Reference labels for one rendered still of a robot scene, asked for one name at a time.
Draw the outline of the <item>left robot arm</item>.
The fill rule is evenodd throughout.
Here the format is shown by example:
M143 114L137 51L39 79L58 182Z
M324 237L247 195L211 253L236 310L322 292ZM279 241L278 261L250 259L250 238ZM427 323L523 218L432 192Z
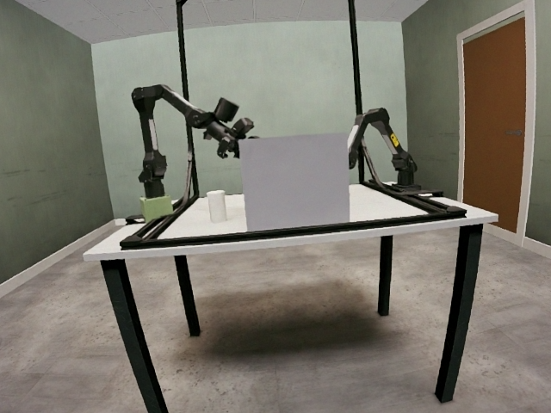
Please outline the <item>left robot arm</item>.
M417 171L418 166L413 161L412 156L401 147L389 125L389 120L390 117L387 115L385 108L373 108L365 113L365 115L357 115L354 126L352 127L348 137L349 170L354 169L356 166L356 161L358 158L357 149L369 123L372 127L379 130L381 136L384 138L388 148L393 154L393 159L391 162L393 163L395 171L399 172L397 184L401 186L416 185L413 183L413 180L414 172Z

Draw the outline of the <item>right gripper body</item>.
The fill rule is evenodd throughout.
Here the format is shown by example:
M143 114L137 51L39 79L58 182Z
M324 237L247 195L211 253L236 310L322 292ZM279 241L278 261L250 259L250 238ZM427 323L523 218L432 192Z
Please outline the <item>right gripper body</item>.
M231 137L231 138L226 138L226 137ZM259 138L259 137L258 136L248 137L248 139L256 139L256 138ZM238 140L239 139L245 139L245 136L244 135L238 135L237 138L234 138L228 132L228 129L226 127L223 128L220 131L219 135L218 135L218 142L219 142L218 145L220 144L220 146L218 147L218 150L217 150L218 156L221 157L222 159L223 158L228 158L228 155L225 152L226 150L228 150L229 152L234 152L235 153L235 151L238 148Z

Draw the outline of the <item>white cylinder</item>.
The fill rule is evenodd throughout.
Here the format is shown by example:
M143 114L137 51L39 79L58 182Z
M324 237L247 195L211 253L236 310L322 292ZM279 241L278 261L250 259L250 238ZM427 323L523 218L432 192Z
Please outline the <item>white cylinder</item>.
M226 222L227 215L226 215L225 191L208 192L207 199L208 199L211 223Z

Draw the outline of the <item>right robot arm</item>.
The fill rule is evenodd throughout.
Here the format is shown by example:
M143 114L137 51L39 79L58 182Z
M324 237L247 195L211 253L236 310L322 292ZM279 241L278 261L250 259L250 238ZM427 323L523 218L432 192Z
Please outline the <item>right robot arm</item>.
M137 87L133 90L131 97L133 105L139 113L145 147L143 170L138 178L140 183L144 183L146 192L145 198L148 200L164 197L164 184L161 179L164 179L166 166L168 166L166 163L166 156L162 156L158 150L158 141L153 118L153 109L155 108L156 101L161 98L165 99L170 105L184 115L186 121L193 128L207 129L203 132L203 139L211 140L211 138L214 138L217 141L220 131L227 127L222 122L232 122L239 109L238 104L231 103L227 99L221 97L215 110L213 112L206 112L191 105L168 85L161 83L143 88ZM254 124L249 118L242 117L232 126L232 128L228 127L227 129L234 138L237 138L238 134L244 135L246 138L246 134L254 127L252 123ZM160 178L153 179L155 176Z

